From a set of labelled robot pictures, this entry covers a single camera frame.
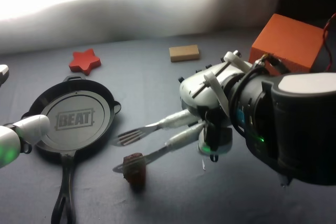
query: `pan handle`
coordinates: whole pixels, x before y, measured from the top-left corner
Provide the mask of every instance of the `pan handle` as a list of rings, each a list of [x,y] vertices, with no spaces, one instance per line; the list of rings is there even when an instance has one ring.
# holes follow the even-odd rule
[[[84,74],[74,74],[72,76],[66,76],[66,78],[64,79],[63,82],[71,81],[71,80],[77,80],[77,79],[86,80]]]
[[[120,102],[114,101],[114,107],[113,107],[114,114],[115,115],[118,114],[120,110],[121,110]]]
[[[51,224],[59,224],[61,221],[64,206],[66,207],[67,213],[67,224],[76,223],[76,212],[73,205],[74,200],[72,198],[72,177],[75,170],[74,165],[75,152],[71,153],[61,153],[62,167],[63,167],[63,178],[61,189],[59,191],[56,204],[51,215]]]

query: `black pan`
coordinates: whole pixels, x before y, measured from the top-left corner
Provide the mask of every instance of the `black pan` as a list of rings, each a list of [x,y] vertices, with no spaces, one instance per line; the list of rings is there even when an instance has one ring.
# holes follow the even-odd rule
[[[75,153],[104,137],[120,109],[120,103],[103,85],[84,76],[69,76],[40,95],[23,115],[48,116],[50,130],[37,147],[61,156],[63,178],[51,224],[60,223],[64,206],[68,224],[76,222],[71,192]]]

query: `gray table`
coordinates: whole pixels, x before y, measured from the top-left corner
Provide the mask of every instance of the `gray table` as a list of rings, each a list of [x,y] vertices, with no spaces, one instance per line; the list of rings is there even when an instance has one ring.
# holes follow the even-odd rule
[[[219,63],[228,50],[239,49],[247,59],[259,32],[230,30],[2,56],[10,77],[0,89],[0,124],[19,120],[42,92],[71,74],[72,52],[90,47],[102,66],[88,79],[105,85],[122,104],[113,135],[155,122],[181,109],[178,77]],[[169,47],[190,44],[198,44],[201,60],[170,63]],[[106,145],[79,163],[73,183],[77,223],[336,222],[336,187],[294,180],[282,189],[277,174],[248,151],[237,133],[231,152],[218,163],[204,159],[206,171],[196,143],[150,164],[141,194],[134,194],[122,175],[112,172],[124,156],[154,151],[178,131],[159,131],[127,147]],[[0,222],[50,223],[61,176],[61,166],[36,151],[2,168]]]

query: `metal utensil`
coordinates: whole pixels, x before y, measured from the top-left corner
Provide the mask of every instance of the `metal utensil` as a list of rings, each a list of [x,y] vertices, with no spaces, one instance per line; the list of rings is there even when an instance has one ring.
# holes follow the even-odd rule
[[[194,116],[192,113],[189,112],[189,110],[183,110],[169,115],[156,123],[124,132],[118,135],[114,140],[112,140],[112,144],[116,146],[126,146],[135,143],[140,139],[143,139],[144,137],[159,129],[178,128],[183,125],[195,123],[199,119],[200,118],[198,116]]]
[[[158,149],[155,152],[152,152],[151,154],[135,158],[131,162],[127,163],[127,166],[133,165],[134,163],[140,161],[141,159],[145,159],[145,163],[150,164],[151,162],[154,162],[158,158],[164,156],[168,152],[172,152],[175,150],[178,150],[182,147],[185,147],[186,145],[189,145],[197,140],[195,137],[196,134],[199,134],[201,130],[204,128],[205,122],[198,123],[194,126],[191,126],[185,131],[180,132],[179,134],[173,136],[170,138],[167,142],[165,142],[165,146],[161,149]],[[113,171],[115,173],[122,173],[123,164],[117,165],[115,168],[113,168]]]

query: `red star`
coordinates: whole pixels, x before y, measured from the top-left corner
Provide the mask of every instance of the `red star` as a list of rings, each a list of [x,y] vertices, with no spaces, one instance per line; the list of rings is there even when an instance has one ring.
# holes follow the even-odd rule
[[[83,72],[88,76],[93,68],[101,65],[100,59],[95,55],[92,48],[85,52],[73,52],[72,55],[74,59],[69,64],[72,72]]]

